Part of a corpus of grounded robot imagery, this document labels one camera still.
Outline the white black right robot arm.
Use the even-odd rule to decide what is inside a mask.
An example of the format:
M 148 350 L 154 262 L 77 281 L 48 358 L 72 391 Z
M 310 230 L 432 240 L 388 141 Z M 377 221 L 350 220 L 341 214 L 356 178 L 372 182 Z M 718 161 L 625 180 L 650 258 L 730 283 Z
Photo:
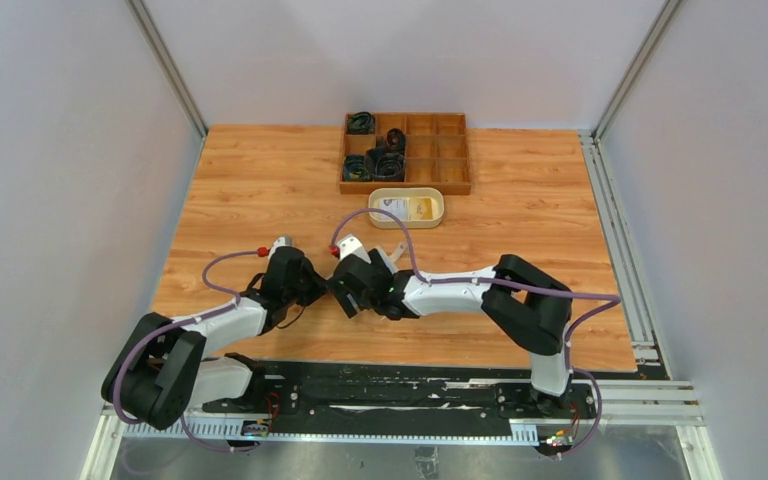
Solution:
M 342 256 L 328 287 L 348 317 L 363 310 L 390 320 L 483 314 L 530 356 L 531 386 L 522 404 L 552 418 L 571 403 L 564 352 L 570 291 L 516 255 L 472 273 L 431 274 L 399 270 L 372 249 Z

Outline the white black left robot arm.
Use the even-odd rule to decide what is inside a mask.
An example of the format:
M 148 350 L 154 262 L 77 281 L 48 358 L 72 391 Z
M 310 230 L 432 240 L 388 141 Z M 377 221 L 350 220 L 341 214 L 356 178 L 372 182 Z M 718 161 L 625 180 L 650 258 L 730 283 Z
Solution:
M 123 422 L 165 430 L 207 403 L 225 401 L 243 413 L 264 405 L 264 367 L 217 351 L 270 332 L 292 306 L 307 307 L 324 296 L 327 285 L 298 248 L 255 253 L 267 258 L 265 271 L 228 302 L 181 317 L 149 312 L 140 318 L 101 386 L 102 398 Z

